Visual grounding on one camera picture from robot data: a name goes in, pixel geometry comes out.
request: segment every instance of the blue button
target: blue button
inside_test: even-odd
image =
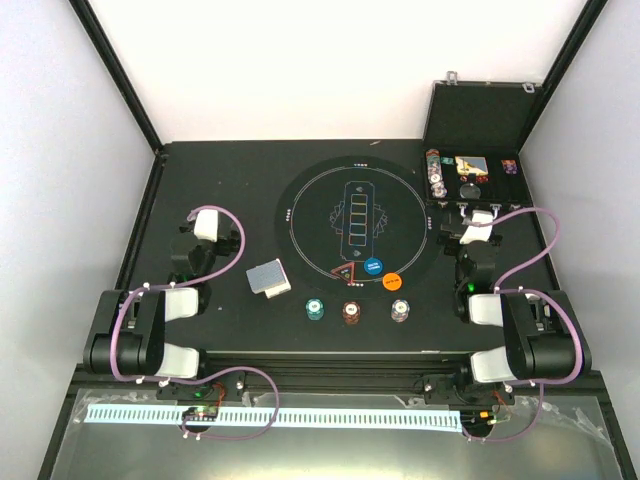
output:
[[[384,265],[377,258],[370,258],[364,262],[364,271],[369,275],[378,275],[382,272],[382,267],[384,267]]]

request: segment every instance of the orange disc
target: orange disc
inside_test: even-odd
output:
[[[382,277],[382,285],[390,292],[395,292],[402,286],[402,278],[397,273],[387,273]]]

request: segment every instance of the black case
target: black case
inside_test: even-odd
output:
[[[542,97],[542,87],[531,83],[457,82],[433,85],[433,95],[423,135],[425,147],[422,171],[425,201],[430,205],[456,208],[468,205],[489,209],[515,209],[531,206],[531,196],[518,155],[527,135],[527,127]],[[441,163],[447,193],[437,198],[431,190],[427,174],[426,152],[436,149],[440,157],[485,157],[487,183],[476,183],[482,193],[479,199],[460,196],[460,180],[456,164]],[[507,174],[502,160],[514,160],[517,173]]]

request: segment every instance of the white perforated strip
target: white perforated strip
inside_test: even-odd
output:
[[[86,423],[179,425],[189,407],[172,405],[90,405]],[[273,408],[222,407],[215,421],[194,420],[189,425],[262,427]],[[340,408],[281,408],[274,427],[437,430],[460,432],[460,412],[447,410],[379,410]]]

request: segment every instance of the red triangle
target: red triangle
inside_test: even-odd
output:
[[[345,263],[331,270],[331,273],[351,284],[355,280],[356,262]]]

